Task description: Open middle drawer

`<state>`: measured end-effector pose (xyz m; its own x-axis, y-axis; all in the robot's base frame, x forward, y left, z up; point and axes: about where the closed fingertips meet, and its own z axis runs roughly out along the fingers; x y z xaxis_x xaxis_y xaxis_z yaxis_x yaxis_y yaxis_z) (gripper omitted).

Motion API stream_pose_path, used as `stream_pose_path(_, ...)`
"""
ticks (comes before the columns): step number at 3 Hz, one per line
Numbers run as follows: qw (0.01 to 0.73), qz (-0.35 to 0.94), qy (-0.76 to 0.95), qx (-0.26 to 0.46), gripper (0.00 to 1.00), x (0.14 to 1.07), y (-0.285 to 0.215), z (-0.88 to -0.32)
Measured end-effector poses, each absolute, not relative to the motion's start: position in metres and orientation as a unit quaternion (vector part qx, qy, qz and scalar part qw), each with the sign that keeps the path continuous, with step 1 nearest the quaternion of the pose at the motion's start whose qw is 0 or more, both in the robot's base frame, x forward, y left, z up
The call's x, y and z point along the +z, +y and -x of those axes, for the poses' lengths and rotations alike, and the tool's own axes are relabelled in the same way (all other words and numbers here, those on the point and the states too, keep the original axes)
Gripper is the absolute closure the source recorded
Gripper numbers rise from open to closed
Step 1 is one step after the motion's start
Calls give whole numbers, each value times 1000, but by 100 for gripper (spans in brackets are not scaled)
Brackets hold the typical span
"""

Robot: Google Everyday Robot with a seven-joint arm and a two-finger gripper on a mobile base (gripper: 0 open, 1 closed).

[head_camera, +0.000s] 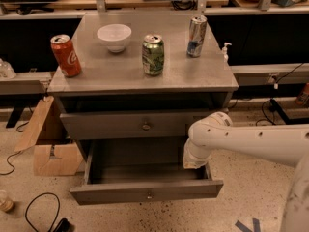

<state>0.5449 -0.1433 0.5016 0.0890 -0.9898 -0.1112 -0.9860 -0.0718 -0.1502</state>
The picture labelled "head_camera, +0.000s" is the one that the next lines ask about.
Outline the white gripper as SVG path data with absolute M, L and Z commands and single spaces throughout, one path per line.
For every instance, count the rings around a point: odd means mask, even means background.
M 211 150 L 205 147 L 195 145 L 190 139 L 187 139 L 183 148 L 183 168 L 198 169 L 205 166 Z

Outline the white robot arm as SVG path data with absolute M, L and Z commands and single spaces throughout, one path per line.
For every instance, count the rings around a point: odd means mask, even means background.
M 280 232 L 309 232 L 309 125 L 235 127 L 224 112 L 193 123 L 184 144 L 183 167 L 204 166 L 213 150 L 239 152 L 293 166 Z

